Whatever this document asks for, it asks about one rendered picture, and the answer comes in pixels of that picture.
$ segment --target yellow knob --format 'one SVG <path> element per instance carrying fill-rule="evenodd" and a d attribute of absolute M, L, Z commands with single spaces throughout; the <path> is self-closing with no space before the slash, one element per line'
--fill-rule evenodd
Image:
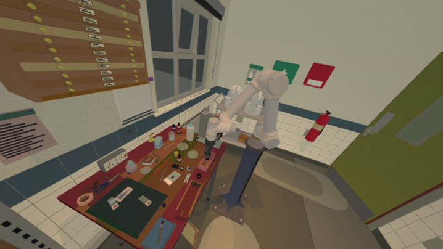
<path fill-rule="evenodd" d="M 41 21 L 43 21 L 42 19 L 41 19 L 41 17 L 39 17 L 39 16 L 37 16 L 37 15 L 34 15 L 34 17 L 33 17 L 37 22 L 41 22 Z"/>
<path fill-rule="evenodd" d="M 35 5 L 32 4 L 32 3 L 28 3 L 26 6 L 28 6 L 32 10 L 36 10 L 37 9 L 37 7 L 35 7 Z"/>

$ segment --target wooden table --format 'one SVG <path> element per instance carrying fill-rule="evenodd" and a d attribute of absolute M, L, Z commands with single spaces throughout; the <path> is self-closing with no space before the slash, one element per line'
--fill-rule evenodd
<path fill-rule="evenodd" d="M 128 159 L 133 160 L 134 162 L 137 162 L 138 169 L 131 174 L 128 174 L 125 170 L 125 166 L 128 160 L 125 160 L 121 162 L 116 167 L 112 168 L 108 172 L 102 172 L 98 171 L 91 177 L 87 178 L 83 182 L 77 184 L 72 189 L 66 191 L 64 194 L 60 195 L 58 197 L 59 201 L 61 201 L 63 204 L 69 206 L 70 208 L 76 210 L 83 216 L 87 217 L 88 219 L 94 221 L 96 224 L 100 225 L 101 227 L 107 229 L 112 234 L 116 235 L 118 238 L 124 240 L 126 243 L 134 246 L 135 248 L 144 249 L 144 247 L 141 246 L 142 241 L 144 240 L 145 236 L 149 233 L 155 222 L 160 217 L 163 217 L 164 219 L 174 223 L 176 225 L 171 237 L 169 238 L 166 246 L 164 248 L 172 249 L 174 248 L 175 244 L 178 241 L 178 238 L 180 237 L 187 220 L 182 220 L 180 218 L 176 218 L 175 216 L 175 210 L 180 202 L 180 199 L 182 198 L 187 186 L 189 183 L 185 184 L 184 179 L 188 173 L 191 173 L 191 178 L 189 179 L 189 182 L 191 180 L 195 180 L 197 182 L 203 183 L 203 189 L 206 188 L 206 185 L 209 183 L 213 173 L 215 172 L 214 169 L 217 167 L 218 162 L 220 161 L 225 149 L 226 144 L 222 144 L 219 149 L 212 149 L 212 153 L 215 153 L 215 159 L 213 163 L 209 166 L 209 169 L 207 172 L 203 172 L 197 169 L 197 165 L 200 162 L 200 160 L 204 157 L 204 150 L 205 145 L 197 142 L 195 142 L 196 145 L 194 146 L 193 150 L 197 151 L 199 153 L 197 158 L 191 159 L 187 157 L 186 155 L 181 154 L 182 161 L 180 163 L 180 166 L 184 166 L 185 170 L 178 172 L 181 174 L 180 178 L 175 181 L 172 185 L 168 186 L 166 183 L 160 180 L 161 176 L 165 172 L 163 178 L 167 177 L 172 171 L 176 171 L 176 169 L 172 168 L 172 164 L 176 163 L 176 158 L 172 155 L 171 159 L 167 161 L 161 169 L 159 169 L 155 174 L 154 172 L 156 169 L 161 166 L 161 164 L 169 157 L 169 155 L 174 151 L 177 150 L 176 145 L 178 145 L 180 142 L 183 142 L 186 139 L 186 135 L 176 135 L 175 141 L 177 141 L 176 145 L 171 145 L 168 148 L 166 146 L 172 144 L 174 141 L 169 141 L 168 139 L 168 132 L 171 131 L 172 128 L 169 127 L 168 129 L 165 129 L 162 131 L 158 136 L 162 136 L 164 140 L 164 144 L 159 149 L 154 149 L 154 143 L 146 141 L 145 143 L 141 144 L 139 147 L 135 148 L 131 152 L 128 153 Z M 152 155 L 152 152 L 154 152 L 156 155 L 162 157 L 159 159 L 157 163 L 153 163 L 151 166 L 152 170 L 149 174 L 143 176 L 140 174 L 140 169 L 145 167 L 141 163 L 143 158 L 146 155 Z M 191 166 L 192 170 L 187 171 L 186 168 Z M 109 185 L 106 187 L 105 190 L 101 193 L 94 192 L 94 200 L 86 205 L 86 206 L 78 206 L 77 204 L 77 198 L 80 197 L 83 193 L 85 193 L 85 189 L 88 189 L 94 182 L 97 181 L 99 178 L 106 177 L 106 175 L 109 175 L 111 178 L 112 176 L 115 176 L 116 174 L 120 173 L 120 175 L 115 178 Z M 196 175 L 197 173 L 200 173 L 202 176 L 200 179 L 197 179 Z M 166 208 L 160 207 L 159 210 L 156 212 L 156 214 L 152 217 L 152 219 L 149 221 L 147 226 L 144 228 L 138 239 L 135 239 L 131 237 L 130 235 L 118 230 L 115 227 L 112 227 L 111 225 L 107 224 L 104 221 L 101 221 L 100 219 L 97 219 L 97 217 L 90 215 L 86 212 L 88 208 L 93 206 L 98 200 L 101 199 L 101 197 L 105 196 L 111 189 L 113 189 L 115 186 L 117 186 L 120 182 L 122 182 L 125 178 L 130 178 L 132 180 L 138 181 L 152 189 L 158 190 L 159 192 L 168 195 L 166 200 L 164 201 L 166 204 Z M 198 199 L 200 199 L 201 195 L 203 194 L 203 191 L 200 192 Z"/>

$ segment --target fire extinguisher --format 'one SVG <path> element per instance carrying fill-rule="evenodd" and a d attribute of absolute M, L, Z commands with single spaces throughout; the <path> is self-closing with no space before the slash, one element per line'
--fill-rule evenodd
<path fill-rule="evenodd" d="M 331 113 L 329 111 L 326 111 L 326 114 L 320 115 L 317 118 L 317 121 L 306 135 L 306 140 L 308 140 L 309 142 L 313 142 L 321 134 L 326 124 L 331 119 L 331 117 L 329 117 L 329 114 Z"/>

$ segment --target drawer label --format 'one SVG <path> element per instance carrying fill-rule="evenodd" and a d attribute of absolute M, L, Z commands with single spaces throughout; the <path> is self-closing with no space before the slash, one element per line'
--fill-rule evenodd
<path fill-rule="evenodd" d="M 86 28 L 86 30 L 88 30 L 88 31 L 92 31 L 92 32 L 100 33 L 100 29 L 98 29 L 98 28 L 89 27 L 89 26 L 85 26 L 85 28 Z"/>
<path fill-rule="evenodd" d="M 88 35 L 91 40 L 103 41 L 103 37 L 96 35 Z"/>
<path fill-rule="evenodd" d="M 104 47 L 105 47 L 105 45 L 100 44 L 100 43 L 91 43 L 91 46 L 92 46 L 92 47 L 101 47 L 101 48 L 104 48 Z"/>
<path fill-rule="evenodd" d="M 93 23 L 93 24 L 99 24 L 96 19 L 92 19 L 89 17 L 82 17 L 84 22 Z"/>
<path fill-rule="evenodd" d="M 77 0 L 77 2 L 81 2 L 82 4 L 87 4 L 89 6 L 93 5 L 93 2 L 89 0 Z"/>
<path fill-rule="evenodd" d="M 78 6 L 78 9 L 80 9 L 81 13 L 86 13 L 86 14 L 89 14 L 89 15 L 96 15 L 95 11 L 93 11 L 93 10 L 86 9 L 86 8 L 81 7 L 81 6 Z"/>
<path fill-rule="evenodd" d="M 106 55 L 106 51 L 94 50 L 95 55 Z"/>

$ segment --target floor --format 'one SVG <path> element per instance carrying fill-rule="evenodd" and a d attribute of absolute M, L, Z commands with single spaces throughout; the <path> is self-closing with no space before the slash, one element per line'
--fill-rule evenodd
<path fill-rule="evenodd" d="M 228 145 L 220 160 L 211 199 L 199 200 L 190 221 L 200 229 L 198 249 L 381 249 L 372 232 L 324 173 L 324 168 L 280 149 L 263 153 L 245 194 L 241 226 L 212 211 L 221 185 L 230 185 L 244 149 Z M 100 249 L 119 246 L 110 236 Z M 192 249 L 181 236 L 177 249 Z"/>

